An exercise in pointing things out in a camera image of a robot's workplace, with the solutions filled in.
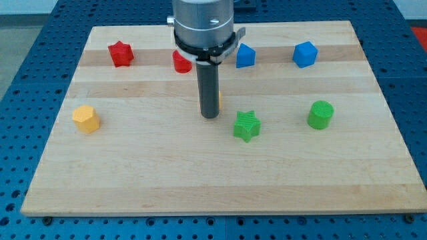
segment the blue block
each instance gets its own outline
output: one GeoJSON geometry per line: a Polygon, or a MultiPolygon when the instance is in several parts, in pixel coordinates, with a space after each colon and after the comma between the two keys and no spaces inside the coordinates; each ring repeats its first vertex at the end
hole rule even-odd
{"type": "Polygon", "coordinates": [[[238,51],[236,67],[240,68],[255,65],[255,54],[255,50],[241,43],[238,51]]]}
{"type": "Polygon", "coordinates": [[[295,46],[292,59],[298,67],[303,68],[314,64],[318,55],[318,49],[312,43],[305,42],[295,46]]]}

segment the green block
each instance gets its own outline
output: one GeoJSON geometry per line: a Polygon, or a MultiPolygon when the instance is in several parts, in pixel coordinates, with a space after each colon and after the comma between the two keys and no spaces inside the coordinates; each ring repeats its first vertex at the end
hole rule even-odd
{"type": "Polygon", "coordinates": [[[240,137],[249,143],[252,137],[260,134],[260,129],[261,121],[255,117],[255,111],[248,111],[247,113],[238,111],[238,118],[234,123],[234,137],[240,137]]]}
{"type": "Polygon", "coordinates": [[[313,103],[308,115],[308,125],[314,129],[325,129],[329,126],[334,107],[327,101],[316,101],[313,103]]]}

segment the yellow pentagon block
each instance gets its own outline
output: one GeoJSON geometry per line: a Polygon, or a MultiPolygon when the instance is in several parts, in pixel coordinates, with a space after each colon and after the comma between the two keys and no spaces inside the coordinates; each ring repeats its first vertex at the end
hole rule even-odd
{"type": "Polygon", "coordinates": [[[88,105],[76,108],[73,112],[75,126],[84,133],[91,133],[99,128],[100,120],[95,109],[88,105]]]}
{"type": "Polygon", "coordinates": [[[222,110],[222,94],[221,94],[221,91],[219,93],[219,100],[220,100],[220,110],[222,110]]]}

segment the green star block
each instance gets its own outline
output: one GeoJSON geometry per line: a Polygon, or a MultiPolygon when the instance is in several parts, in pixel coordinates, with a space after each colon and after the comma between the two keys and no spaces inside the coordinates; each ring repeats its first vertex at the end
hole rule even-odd
{"type": "Polygon", "coordinates": [[[238,118],[234,123],[234,137],[240,137],[249,143],[252,137],[260,134],[260,129],[261,121],[255,117],[255,111],[248,111],[247,113],[238,111],[238,118]]]}

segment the wooden board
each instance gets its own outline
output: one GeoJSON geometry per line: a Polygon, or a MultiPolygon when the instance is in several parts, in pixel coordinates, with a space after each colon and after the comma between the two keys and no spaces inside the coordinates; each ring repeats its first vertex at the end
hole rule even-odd
{"type": "Polygon", "coordinates": [[[199,114],[195,69],[173,70],[172,28],[94,27],[21,209],[28,216],[405,213],[427,193],[348,21],[244,24],[256,66],[220,65],[224,108],[199,114]],[[107,46],[133,47],[115,68],[107,46]],[[310,40],[316,64],[299,69],[310,40]],[[306,119],[317,100],[330,127],[306,119]],[[71,120],[92,105],[101,129],[71,120]],[[237,111],[255,110],[261,135],[232,135],[237,111]]]}

